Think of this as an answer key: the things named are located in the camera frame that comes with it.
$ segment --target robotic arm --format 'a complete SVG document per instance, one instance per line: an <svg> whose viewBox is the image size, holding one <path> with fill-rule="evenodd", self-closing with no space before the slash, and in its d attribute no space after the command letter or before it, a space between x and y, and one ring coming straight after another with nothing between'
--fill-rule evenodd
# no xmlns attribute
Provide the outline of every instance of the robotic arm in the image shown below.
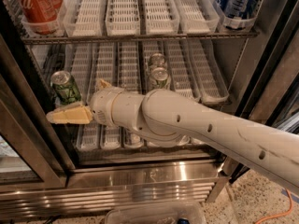
<svg viewBox="0 0 299 224"><path fill-rule="evenodd" d="M93 95L93 118L122 126L161 147L183 135L218 151L299 194L299 136L215 111L173 91L147 95L109 87Z"/></svg>

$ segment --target refrigerator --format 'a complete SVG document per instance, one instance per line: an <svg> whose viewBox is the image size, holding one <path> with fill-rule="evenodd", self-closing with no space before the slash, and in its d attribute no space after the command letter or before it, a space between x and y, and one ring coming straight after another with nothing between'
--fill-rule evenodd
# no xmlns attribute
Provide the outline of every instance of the refrigerator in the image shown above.
<svg viewBox="0 0 299 224"><path fill-rule="evenodd" d="M162 4L170 13L162 23L152 18L162 5L150 0L90 1L64 0L57 32L37 35L18 0L0 0L1 220L174 200L214 202L247 170L192 137L159 147L95 121L49 123L46 115L61 105L50 81L56 71L72 74L88 104L99 78L145 94L149 58L162 53L171 90L298 133L298 0L256 0L254 19L238 21L242 29L234 30L222 25L213 0L194 0L208 20L197 21L195 30L182 15L184 0ZM123 7L115 11L117 3ZM84 7L89 21L80 21ZM199 23L202 30L196 30ZM212 82L198 68L203 65L213 73Z"/></svg>

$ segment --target metal shelf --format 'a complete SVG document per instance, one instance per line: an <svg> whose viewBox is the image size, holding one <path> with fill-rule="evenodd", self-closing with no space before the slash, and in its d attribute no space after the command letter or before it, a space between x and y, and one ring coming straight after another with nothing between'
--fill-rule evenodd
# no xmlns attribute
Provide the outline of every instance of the metal shelf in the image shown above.
<svg viewBox="0 0 299 224"><path fill-rule="evenodd" d="M48 44L72 44L72 43L101 43L101 42L123 42L123 41L165 41L174 39L236 39L254 38L259 33L252 31L249 33L212 33L204 35L120 35L120 36L98 36L98 37L22 37L26 45L48 45Z"/></svg>

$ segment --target floor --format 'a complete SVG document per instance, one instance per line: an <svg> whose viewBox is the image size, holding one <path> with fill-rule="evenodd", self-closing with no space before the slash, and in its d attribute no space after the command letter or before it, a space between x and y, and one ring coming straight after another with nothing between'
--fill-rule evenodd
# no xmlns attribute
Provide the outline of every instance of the floor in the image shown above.
<svg viewBox="0 0 299 224"><path fill-rule="evenodd" d="M286 217L263 224L299 223L298 197L293 195L293 209ZM233 185L227 185L214 203L203 203L206 224L253 224L258 219L289 210L290 202L284 189L266 177L249 171ZM61 217L54 224L104 224L105 216ZM46 220L19 222L43 224Z"/></svg>

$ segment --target wire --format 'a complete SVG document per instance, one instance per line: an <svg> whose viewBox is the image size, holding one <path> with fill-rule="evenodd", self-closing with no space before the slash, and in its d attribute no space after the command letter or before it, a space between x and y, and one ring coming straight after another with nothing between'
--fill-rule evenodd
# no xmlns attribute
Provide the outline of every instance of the wire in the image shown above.
<svg viewBox="0 0 299 224"><path fill-rule="evenodd" d="M280 213L280 214L276 214L276 215L269 216L269 217L263 217L262 219L259 219L257 222L255 222L255 224L260 224L263 221L266 221L268 219L273 219L273 218L278 218L278 217L285 217L285 216L287 216L288 214L290 214L292 212L292 196L291 196L291 193L290 193L289 190L286 189L286 191L287 191L289 199L290 199L290 209L285 213Z"/></svg>

